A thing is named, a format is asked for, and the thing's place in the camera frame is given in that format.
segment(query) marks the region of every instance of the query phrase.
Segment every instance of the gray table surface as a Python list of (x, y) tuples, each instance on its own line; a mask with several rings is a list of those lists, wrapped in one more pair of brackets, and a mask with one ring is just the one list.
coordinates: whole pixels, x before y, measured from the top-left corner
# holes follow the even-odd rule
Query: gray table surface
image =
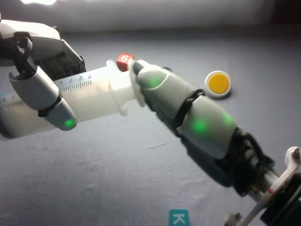
[[(88, 70), (128, 52), (169, 66), (196, 87), (211, 71), (226, 71), (232, 93), (217, 102), (282, 172), (286, 149), (301, 145), (300, 35), (299, 27), (272, 27), (63, 38)], [(10, 70), (0, 71), (2, 93), (12, 89)], [(0, 225), (167, 226), (170, 209), (187, 209), (190, 225), (218, 226), (230, 212), (245, 215), (255, 205), (208, 177), (148, 108), (135, 101), (128, 108), (127, 117), (0, 142)]]

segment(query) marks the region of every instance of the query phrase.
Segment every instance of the round yellow button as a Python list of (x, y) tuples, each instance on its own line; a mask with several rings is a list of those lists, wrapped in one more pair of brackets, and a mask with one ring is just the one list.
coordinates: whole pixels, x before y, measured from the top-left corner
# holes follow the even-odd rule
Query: round yellow button
[(229, 80), (224, 74), (214, 74), (209, 79), (208, 85), (212, 92), (220, 94), (227, 91)]

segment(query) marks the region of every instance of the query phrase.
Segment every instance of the syringe barrel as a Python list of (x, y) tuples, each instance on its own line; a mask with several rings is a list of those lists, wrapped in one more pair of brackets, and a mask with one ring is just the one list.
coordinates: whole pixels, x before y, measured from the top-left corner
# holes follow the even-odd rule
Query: syringe barrel
[[(77, 122), (110, 114), (127, 115), (124, 105), (135, 99), (128, 72), (106, 66), (55, 81)], [(23, 137), (55, 129), (17, 94), (0, 98), (0, 139)]]

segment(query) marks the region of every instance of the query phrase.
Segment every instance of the red cube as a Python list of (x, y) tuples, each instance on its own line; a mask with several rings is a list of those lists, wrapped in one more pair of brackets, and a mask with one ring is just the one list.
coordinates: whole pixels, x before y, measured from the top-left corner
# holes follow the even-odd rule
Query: red cube
[(128, 64), (128, 60), (129, 59), (133, 59), (134, 56), (128, 53), (122, 53), (120, 54), (120, 56), (118, 57), (116, 64), (117, 67), (119, 68), (119, 70), (121, 70), (122, 72), (126, 72), (127, 71), (127, 64)]

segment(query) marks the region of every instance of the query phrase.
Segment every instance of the white digit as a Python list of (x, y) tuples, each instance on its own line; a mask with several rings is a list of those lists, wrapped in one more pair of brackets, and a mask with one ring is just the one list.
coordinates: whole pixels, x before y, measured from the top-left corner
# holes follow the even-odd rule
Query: white digit
[(127, 60), (128, 60), (128, 55), (122, 56), (121, 61), (127, 61)]

